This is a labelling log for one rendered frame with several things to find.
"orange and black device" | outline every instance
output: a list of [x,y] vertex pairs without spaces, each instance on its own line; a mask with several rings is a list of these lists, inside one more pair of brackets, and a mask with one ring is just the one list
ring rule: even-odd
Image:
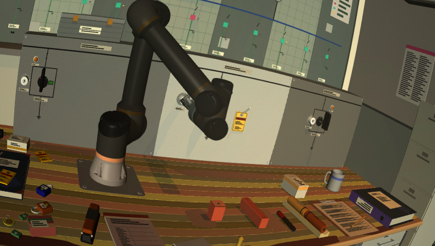
[[100,205],[91,203],[86,213],[85,223],[83,224],[82,236],[80,241],[93,244],[95,239],[96,227],[100,219]]

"blue padlock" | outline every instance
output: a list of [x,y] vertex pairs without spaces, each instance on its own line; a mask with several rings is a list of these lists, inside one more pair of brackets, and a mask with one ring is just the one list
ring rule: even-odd
[[53,190],[53,186],[51,184],[43,184],[40,187],[36,188],[36,193],[42,197],[46,197]]

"small green object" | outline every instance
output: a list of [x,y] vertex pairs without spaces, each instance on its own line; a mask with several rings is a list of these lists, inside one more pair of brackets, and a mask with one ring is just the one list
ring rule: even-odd
[[20,238],[20,237],[23,235],[21,232],[19,232],[19,231],[17,231],[17,230],[13,230],[13,231],[11,232],[11,234],[12,234],[14,237],[16,237],[16,238]]
[[20,216],[18,216],[21,220],[26,220],[27,219],[27,214],[22,214]]

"mug handle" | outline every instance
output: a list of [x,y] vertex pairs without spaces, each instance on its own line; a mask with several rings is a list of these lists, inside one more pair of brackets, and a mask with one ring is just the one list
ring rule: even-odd
[[331,171],[328,171],[328,172],[325,174],[325,178],[323,179],[323,183],[325,183],[325,184],[328,184],[328,182],[326,182],[326,176],[328,176],[328,173],[332,174]]

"white knob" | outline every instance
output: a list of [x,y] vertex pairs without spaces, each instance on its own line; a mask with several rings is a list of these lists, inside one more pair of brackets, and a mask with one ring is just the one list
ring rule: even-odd
[[23,86],[27,85],[27,82],[29,82],[29,78],[28,77],[24,76],[24,77],[21,78],[21,84]]
[[308,123],[310,125],[314,125],[315,124],[315,118],[313,118],[312,116],[308,117]]

